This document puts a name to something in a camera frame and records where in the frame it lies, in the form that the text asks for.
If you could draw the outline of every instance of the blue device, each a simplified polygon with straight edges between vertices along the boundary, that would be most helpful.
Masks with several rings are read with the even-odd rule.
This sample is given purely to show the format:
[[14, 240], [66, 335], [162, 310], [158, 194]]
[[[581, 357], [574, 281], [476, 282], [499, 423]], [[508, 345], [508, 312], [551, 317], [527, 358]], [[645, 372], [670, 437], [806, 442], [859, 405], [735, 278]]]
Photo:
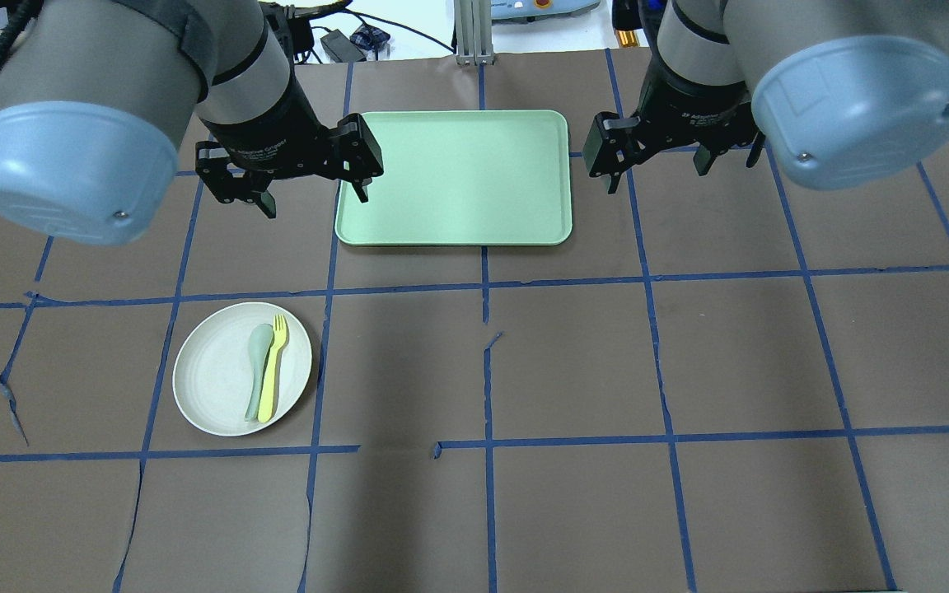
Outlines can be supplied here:
[[547, 16], [577, 16], [598, 7], [600, 0], [493, 0], [494, 21], [530, 22]]

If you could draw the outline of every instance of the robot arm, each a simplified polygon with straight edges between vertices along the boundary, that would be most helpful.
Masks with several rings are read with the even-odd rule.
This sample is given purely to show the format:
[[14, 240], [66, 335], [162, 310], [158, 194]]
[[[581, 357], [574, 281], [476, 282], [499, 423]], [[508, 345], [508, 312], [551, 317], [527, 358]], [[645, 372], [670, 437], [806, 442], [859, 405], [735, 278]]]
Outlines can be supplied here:
[[767, 136], [790, 179], [825, 190], [896, 173], [949, 139], [949, 2], [673, 0], [652, 48], [636, 110], [596, 115], [584, 145], [610, 193], [632, 166], [692, 142], [704, 175], [734, 146], [752, 145], [753, 166]]
[[197, 172], [219, 202], [271, 215], [271, 180], [316, 174], [362, 188], [383, 173], [361, 116], [317, 120], [255, 0], [46, 0], [10, 52], [0, 214], [40, 232], [92, 244], [140, 236], [194, 109], [216, 138], [197, 147]]

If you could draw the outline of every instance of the yellow object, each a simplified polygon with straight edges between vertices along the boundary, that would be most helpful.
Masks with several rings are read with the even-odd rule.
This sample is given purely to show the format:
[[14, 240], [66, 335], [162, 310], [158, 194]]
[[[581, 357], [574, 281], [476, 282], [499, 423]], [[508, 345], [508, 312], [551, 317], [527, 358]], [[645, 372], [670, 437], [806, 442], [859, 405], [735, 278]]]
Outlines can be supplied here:
[[266, 372], [263, 374], [263, 393], [259, 395], [259, 421], [268, 422], [273, 418], [276, 403], [276, 378], [280, 362], [280, 350], [288, 342], [288, 320], [283, 315], [273, 316], [273, 343], [266, 357]]
[[639, 45], [639, 37], [635, 30], [617, 30], [614, 29], [614, 35], [617, 36], [617, 44], [622, 48], [636, 48]]

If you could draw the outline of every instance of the fork handle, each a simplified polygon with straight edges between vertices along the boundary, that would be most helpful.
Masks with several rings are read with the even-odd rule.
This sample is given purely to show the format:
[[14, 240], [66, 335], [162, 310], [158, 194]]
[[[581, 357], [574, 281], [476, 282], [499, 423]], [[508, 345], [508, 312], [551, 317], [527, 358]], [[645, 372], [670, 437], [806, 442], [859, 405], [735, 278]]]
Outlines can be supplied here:
[[278, 362], [280, 347], [270, 346], [270, 353], [266, 360], [266, 372], [263, 374], [263, 391], [259, 395], [259, 421], [268, 422], [273, 418], [273, 405], [276, 395], [276, 381], [278, 380]]

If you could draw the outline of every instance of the gold connector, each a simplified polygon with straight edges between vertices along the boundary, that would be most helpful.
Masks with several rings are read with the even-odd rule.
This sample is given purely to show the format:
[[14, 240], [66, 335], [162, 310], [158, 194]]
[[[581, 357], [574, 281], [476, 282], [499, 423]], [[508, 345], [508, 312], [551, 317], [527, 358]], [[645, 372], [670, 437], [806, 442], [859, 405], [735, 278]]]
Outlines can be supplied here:
[[614, 29], [614, 35], [617, 36], [618, 45], [621, 45], [622, 48], [637, 48], [639, 46], [639, 37], [636, 36], [635, 30]]

